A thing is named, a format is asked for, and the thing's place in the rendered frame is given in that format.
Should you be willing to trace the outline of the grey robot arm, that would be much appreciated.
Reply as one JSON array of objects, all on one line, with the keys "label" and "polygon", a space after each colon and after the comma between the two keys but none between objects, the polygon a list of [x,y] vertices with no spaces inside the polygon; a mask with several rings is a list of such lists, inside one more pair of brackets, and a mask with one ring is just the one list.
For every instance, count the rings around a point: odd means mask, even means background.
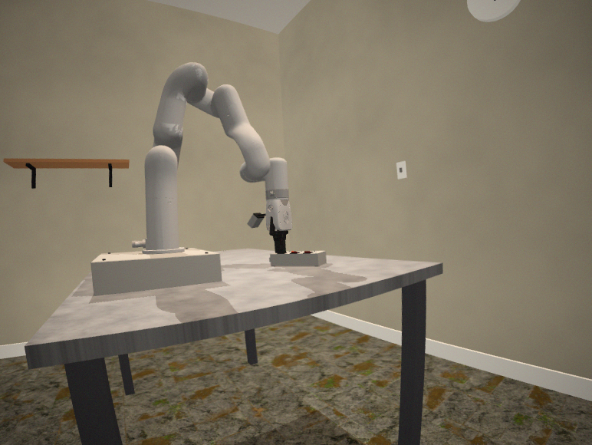
[{"label": "grey robot arm", "polygon": [[187,103],[220,118],[225,134],[238,144],[245,159],[240,168],[244,181],[265,181],[266,199],[289,198],[287,162],[269,159],[236,89],[223,84],[213,92],[207,84],[206,69],[192,62],[174,70],[164,85],[153,125],[153,148],[145,159],[146,238],[132,241],[133,248],[146,248],[143,254],[185,251],[179,247],[177,164]]}]

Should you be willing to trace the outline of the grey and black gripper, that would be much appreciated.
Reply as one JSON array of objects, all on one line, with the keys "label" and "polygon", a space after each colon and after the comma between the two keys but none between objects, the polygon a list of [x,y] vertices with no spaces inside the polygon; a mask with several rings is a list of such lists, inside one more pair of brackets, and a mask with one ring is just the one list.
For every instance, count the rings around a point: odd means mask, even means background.
[{"label": "grey and black gripper", "polygon": [[[286,252],[286,235],[292,230],[291,207],[289,198],[267,199],[266,226],[275,241],[275,253]],[[274,209],[273,209],[274,207]],[[269,225],[270,224],[270,225]]]}]

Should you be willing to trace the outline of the beige power strip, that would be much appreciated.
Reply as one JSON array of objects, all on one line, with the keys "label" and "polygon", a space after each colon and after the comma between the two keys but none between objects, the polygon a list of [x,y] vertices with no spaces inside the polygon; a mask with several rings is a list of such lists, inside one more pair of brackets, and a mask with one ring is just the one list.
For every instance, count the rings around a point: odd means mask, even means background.
[{"label": "beige power strip", "polygon": [[327,262],[326,251],[272,253],[271,266],[320,266]]}]

